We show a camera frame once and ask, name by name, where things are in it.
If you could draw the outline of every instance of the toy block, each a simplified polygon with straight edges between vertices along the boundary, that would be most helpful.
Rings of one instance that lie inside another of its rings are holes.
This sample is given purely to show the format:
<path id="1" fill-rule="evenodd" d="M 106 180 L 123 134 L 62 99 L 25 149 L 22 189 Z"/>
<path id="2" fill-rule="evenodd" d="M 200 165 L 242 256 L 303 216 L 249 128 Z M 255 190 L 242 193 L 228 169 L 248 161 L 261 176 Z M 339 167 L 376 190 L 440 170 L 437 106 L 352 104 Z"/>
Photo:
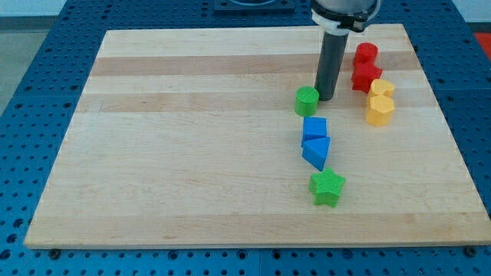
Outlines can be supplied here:
<path id="1" fill-rule="evenodd" d="M 368 100 L 365 119 L 376 127 L 386 125 L 394 113 L 394 100 L 384 95 L 371 97 Z"/>
<path id="2" fill-rule="evenodd" d="M 302 157 L 312 164 L 316 169 L 324 169 L 325 160 L 328 158 L 331 137 L 317 138 L 304 142 Z"/>
<path id="3" fill-rule="evenodd" d="M 372 81 L 380 78 L 381 75 L 382 69 L 371 63 L 358 64 L 351 75 L 353 90 L 362 90 L 363 92 L 368 93 Z"/>
<path id="4" fill-rule="evenodd" d="M 329 167 L 324 172 L 312 174 L 308 189 L 314 195 L 314 205 L 326 204 L 335 208 L 345 182 L 346 178 Z"/>
<path id="5" fill-rule="evenodd" d="M 323 138 L 328 135 L 328 121 L 325 118 L 304 117 L 302 147 L 307 140 Z"/>
<path id="6" fill-rule="evenodd" d="M 319 92 L 313 87 L 300 87 L 295 98 L 295 112 L 302 117 L 315 114 L 319 102 Z"/>
<path id="7" fill-rule="evenodd" d="M 353 65 L 357 67 L 357 64 L 375 64 L 377 58 L 378 48 L 372 43 L 361 43 L 356 47 L 354 54 Z"/>
<path id="8" fill-rule="evenodd" d="M 395 85 L 388 80 L 375 79 L 370 84 L 370 90 L 368 91 L 367 100 L 371 97 L 384 95 L 387 97 L 392 97 L 396 89 Z"/>

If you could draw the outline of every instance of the green block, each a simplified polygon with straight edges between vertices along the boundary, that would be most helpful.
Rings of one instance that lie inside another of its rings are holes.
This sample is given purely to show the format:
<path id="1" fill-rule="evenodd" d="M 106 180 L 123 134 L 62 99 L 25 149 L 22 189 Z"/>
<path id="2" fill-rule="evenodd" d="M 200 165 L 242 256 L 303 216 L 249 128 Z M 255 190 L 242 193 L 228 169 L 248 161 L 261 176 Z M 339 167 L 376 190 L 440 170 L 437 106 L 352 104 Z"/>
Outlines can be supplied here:
<path id="1" fill-rule="evenodd" d="M 295 99 L 295 112 L 302 117 L 310 117 L 317 111 L 319 92 L 313 87 L 300 87 Z"/>
<path id="2" fill-rule="evenodd" d="M 331 168 L 312 174 L 308 189 L 314 195 L 314 204 L 326 204 L 332 208 L 336 207 L 344 182 L 346 182 L 346 178 L 337 175 Z"/>

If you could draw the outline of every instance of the wood grain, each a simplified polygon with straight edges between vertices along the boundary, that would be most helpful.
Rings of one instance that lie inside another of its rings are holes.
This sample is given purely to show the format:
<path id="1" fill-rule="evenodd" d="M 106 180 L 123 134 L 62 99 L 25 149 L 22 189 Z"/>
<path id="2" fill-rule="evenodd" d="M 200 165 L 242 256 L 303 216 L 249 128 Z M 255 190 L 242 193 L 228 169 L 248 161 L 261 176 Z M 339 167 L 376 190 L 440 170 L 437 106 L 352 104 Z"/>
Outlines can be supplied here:
<path id="1" fill-rule="evenodd" d="M 327 166 L 348 181 L 312 204 L 295 90 L 313 85 L 317 27 L 109 31 L 25 239 L 30 248 L 481 245 L 491 222 L 401 25 L 351 34 L 327 117 Z M 379 46 L 390 125 L 364 122 L 356 45 Z"/>

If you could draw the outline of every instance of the yellow block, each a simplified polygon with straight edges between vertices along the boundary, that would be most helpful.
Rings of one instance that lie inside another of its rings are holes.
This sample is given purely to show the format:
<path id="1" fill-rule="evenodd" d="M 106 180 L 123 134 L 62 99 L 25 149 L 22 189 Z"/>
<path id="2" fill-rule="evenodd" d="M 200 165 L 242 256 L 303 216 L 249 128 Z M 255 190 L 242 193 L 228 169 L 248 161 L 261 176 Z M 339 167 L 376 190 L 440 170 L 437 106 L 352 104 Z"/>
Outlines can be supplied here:
<path id="1" fill-rule="evenodd" d="M 371 97 L 378 95 L 385 95 L 387 97 L 392 97 L 395 85 L 388 80 L 375 79 L 371 82 L 370 90 L 368 91 L 367 101 Z"/>
<path id="2" fill-rule="evenodd" d="M 381 127 L 390 122 L 394 112 L 394 100 L 385 95 L 377 95 L 368 98 L 367 111 L 365 119 L 367 123 L 376 127 Z"/>

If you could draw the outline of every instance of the blue block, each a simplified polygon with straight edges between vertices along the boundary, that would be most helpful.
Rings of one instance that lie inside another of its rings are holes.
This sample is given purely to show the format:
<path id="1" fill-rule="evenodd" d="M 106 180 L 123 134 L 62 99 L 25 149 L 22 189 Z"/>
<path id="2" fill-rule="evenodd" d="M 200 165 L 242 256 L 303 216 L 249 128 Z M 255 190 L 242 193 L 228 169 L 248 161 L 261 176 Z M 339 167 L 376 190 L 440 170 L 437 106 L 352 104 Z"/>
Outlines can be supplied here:
<path id="1" fill-rule="evenodd" d="M 325 160 L 328 158 L 331 137 L 322 137 L 304 142 L 302 157 L 319 171 L 324 170 Z"/>
<path id="2" fill-rule="evenodd" d="M 325 118 L 304 117 L 302 131 L 302 147 L 307 140 L 326 137 L 328 135 L 328 121 Z"/>

